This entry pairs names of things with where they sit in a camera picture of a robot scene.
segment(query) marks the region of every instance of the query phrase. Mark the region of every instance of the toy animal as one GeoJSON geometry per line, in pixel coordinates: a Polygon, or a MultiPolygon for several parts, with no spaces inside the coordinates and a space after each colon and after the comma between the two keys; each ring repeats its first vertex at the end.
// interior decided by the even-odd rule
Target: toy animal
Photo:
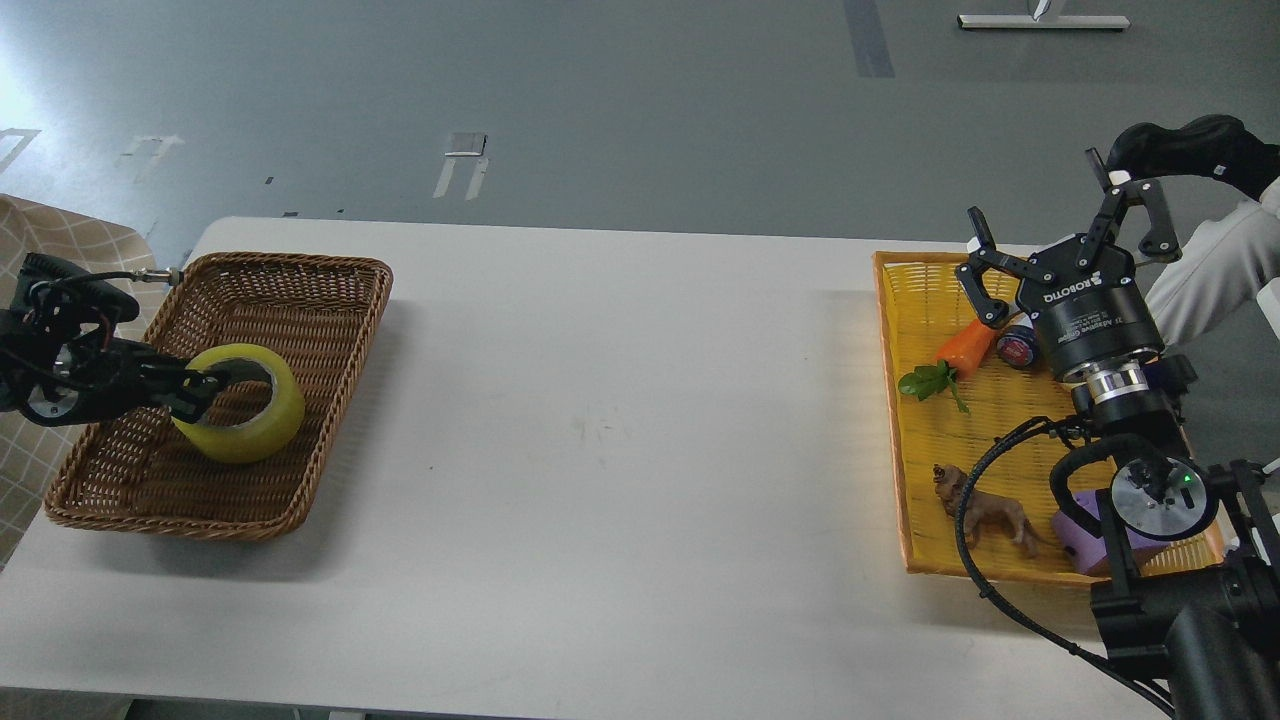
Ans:
{"type": "MultiPolygon", "coordinates": [[[[942,507],[947,515],[955,518],[956,506],[960,503],[960,487],[968,475],[955,465],[933,466],[933,492],[942,500],[942,507]]],[[[1014,529],[1014,544],[1020,544],[1027,552],[1027,557],[1036,557],[1039,548],[1036,541],[1043,541],[1027,519],[1023,503],[1011,497],[992,495],[989,492],[974,491],[969,497],[969,509],[964,516],[964,534],[969,547],[978,547],[982,536],[982,523],[997,523],[1005,520],[1014,529]]]]}

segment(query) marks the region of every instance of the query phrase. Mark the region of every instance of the toy carrot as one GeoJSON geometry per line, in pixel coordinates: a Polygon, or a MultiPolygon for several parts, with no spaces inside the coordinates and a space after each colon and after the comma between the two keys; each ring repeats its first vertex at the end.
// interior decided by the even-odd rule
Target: toy carrot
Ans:
{"type": "Polygon", "coordinates": [[[956,407],[961,413],[969,413],[969,406],[960,400],[956,380],[973,377],[997,334],[1000,331],[991,329],[975,319],[938,348],[934,356],[937,365],[916,365],[915,370],[902,375],[902,379],[897,380],[899,392],[924,400],[950,388],[956,407]]]}
{"type": "Polygon", "coordinates": [[[943,343],[933,359],[946,360],[947,365],[956,369],[957,379],[968,380],[978,372],[978,365],[982,365],[983,357],[998,334],[1000,331],[988,328],[975,318],[969,327],[943,343]]]}

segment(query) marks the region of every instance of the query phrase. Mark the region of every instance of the purple object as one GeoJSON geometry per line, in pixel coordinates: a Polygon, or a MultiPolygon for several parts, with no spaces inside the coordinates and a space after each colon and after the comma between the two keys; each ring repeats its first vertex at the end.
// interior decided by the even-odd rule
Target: purple object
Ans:
{"type": "Polygon", "coordinates": [[[1039,346],[1036,345],[1036,331],[1032,320],[1023,315],[1016,323],[1005,328],[996,340],[996,354],[1010,368],[1030,368],[1039,360],[1039,346]]]}
{"type": "MultiPolygon", "coordinates": [[[[1075,501],[1089,515],[1098,516],[1098,496],[1096,491],[1076,492],[1073,493],[1073,497],[1075,497],[1075,501]]],[[[1062,550],[1071,557],[1071,564],[1075,565],[1076,573],[1082,575],[1107,574],[1110,564],[1107,562],[1107,547],[1102,542],[1102,538],[1096,538],[1084,532],[1083,528],[1075,524],[1075,520],[1062,515],[1061,511],[1055,512],[1048,524],[1057,533],[1057,539],[1062,541],[1062,550]]],[[[1129,529],[1125,532],[1129,536],[1129,546],[1133,548],[1133,559],[1139,568],[1161,550],[1170,546],[1169,542],[1144,538],[1129,529]]]]}

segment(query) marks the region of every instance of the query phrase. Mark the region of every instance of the green leaf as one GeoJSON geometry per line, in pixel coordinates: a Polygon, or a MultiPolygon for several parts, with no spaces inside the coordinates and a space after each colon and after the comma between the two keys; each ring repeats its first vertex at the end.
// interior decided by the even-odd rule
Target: green leaf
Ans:
{"type": "Polygon", "coordinates": [[[956,369],[946,360],[938,360],[937,365],[916,365],[915,370],[897,380],[897,391],[902,395],[914,395],[916,400],[932,397],[948,387],[960,411],[968,413],[969,407],[960,400],[960,393],[956,391],[956,369]]]}
{"type": "Polygon", "coordinates": [[[951,387],[951,397],[955,398],[956,407],[959,407],[961,413],[964,413],[965,415],[968,415],[969,414],[969,406],[965,405],[963,400],[960,400],[960,386],[956,384],[954,374],[952,375],[947,375],[947,386],[951,387]]]}

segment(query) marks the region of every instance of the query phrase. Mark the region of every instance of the yellow plastic basket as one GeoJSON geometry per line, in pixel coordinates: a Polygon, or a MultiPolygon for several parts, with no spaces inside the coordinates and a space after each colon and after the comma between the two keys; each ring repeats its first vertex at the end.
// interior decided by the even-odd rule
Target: yellow plastic basket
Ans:
{"type": "MultiPolygon", "coordinates": [[[[897,378],[916,365],[932,364],[937,348],[974,319],[954,274],[965,259],[951,252],[877,252],[874,258],[899,534],[909,573],[966,574],[955,547],[954,520],[933,492],[934,464],[968,471],[995,438],[1019,423],[1074,413],[1066,388],[1053,382],[1047,369],[1016,370],[995,354],[974,378],[960,383],[970,415],[960,413],[950,393],[919,401],[897,392],[897,378]]],[[[988,273],[986,281],[992,296],[1012,300],[1018,281],[1000,273],[988,273]]],[[[988,578],[1060,585],[1098,580],[1074,571],[1050,527],[1057,505],[1048,489],[1048,473],[1064,454],[1061,442],[1039,437],[1005,454],[983,474],[978,488],[1019,500],[1046,541],[1039,556],[1028,559],[1007,534],[984,533],[973,556],[988,578]]],[[[1071,489],[1106,487],[1112,473],[1106,464],[1089,465],[1073,475],[1071,489]]],[[[1157,555],[1143,566],[1143,574],[1192,570],[1221,560],[1222,537],[1211,527],[1157,555]]]]}

